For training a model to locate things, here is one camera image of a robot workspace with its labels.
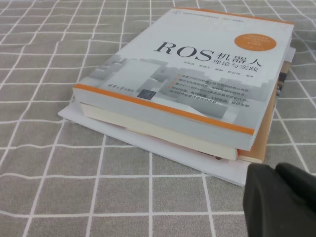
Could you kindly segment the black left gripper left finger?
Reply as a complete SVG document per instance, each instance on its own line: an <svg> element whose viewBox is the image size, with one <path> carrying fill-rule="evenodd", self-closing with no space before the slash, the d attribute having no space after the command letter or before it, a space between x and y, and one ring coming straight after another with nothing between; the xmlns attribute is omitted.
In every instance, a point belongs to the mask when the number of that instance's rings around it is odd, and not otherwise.
<svg viewBox="0 0 316 237"><path fill-rule="evenodd" d="M275 168L251 164L247 169L243 210L250 237L314 237L316 222L297 217L289 188Z"/></svg>

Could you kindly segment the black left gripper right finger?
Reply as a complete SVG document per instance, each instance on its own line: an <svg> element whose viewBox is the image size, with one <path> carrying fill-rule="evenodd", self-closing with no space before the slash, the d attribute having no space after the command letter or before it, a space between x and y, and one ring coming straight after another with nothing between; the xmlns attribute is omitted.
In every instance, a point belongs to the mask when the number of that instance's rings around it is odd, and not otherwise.
<svg viewBox="0 0 316 237"><path fill-rule="evenodd" d="M297 217L315 222L316 178L289 163L279 163L275 171L289 188L287 196L293 201Z"/></svg>

